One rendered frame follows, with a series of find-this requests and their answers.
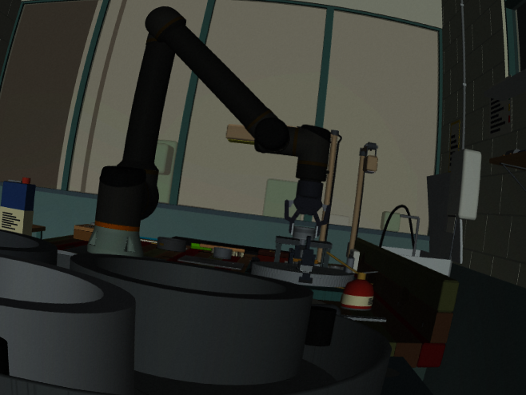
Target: red block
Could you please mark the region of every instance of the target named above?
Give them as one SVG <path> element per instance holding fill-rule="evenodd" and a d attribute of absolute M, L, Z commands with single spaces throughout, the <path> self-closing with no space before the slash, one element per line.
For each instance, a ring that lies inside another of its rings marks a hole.
<path fill-rule="evenodd" d="M 419 368 L 438 368 L 442 363 L 444 350 L 445 344 L 443 343 L 424 343 L 416 366 Z"/>

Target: blue box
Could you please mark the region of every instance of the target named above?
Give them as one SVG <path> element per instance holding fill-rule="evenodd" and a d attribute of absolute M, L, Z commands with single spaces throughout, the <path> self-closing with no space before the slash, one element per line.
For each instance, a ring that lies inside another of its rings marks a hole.
<path fill-rule="evenodd" d="M 0 205 L 8 209 L 33 211 L 35 190 L 33 184 L 4 181 Z"/>

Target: robotic arm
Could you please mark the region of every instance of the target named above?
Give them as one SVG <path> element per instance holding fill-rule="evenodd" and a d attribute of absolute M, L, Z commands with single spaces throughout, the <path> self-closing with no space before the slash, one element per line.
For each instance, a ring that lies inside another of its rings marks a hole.
<path fill-rule="evenodd" d="M 153 10 L 145 26 L 149 35 L 133 99 L 125 152 L 121 163 L 102 170 L 95 230 L 88 251 L 141 256 L 140 221 L 155 210 L 159 199 L 158 169 L 154 160 L 175 54 L 239 119 L 254 137 L 257 152 L 298 158 L 296 177 L 300 180 L 294 200 L 297 212 L 292 217 L 289 217 L 289 204 L 285 202 L 289 230 L 300 214 L 313 215 L 317 226 L 327 223 L 329 212 L 324 221 L 320 221 L 317 211 L 324 206 L 321 183 L 328 173 L 330 132 L 308 125 L 289 128 L 186 27 L 186 20 L 176 10 L 170 7 Z M 124 251 L 117 252 L 102 239 L 124 245 Z"/>

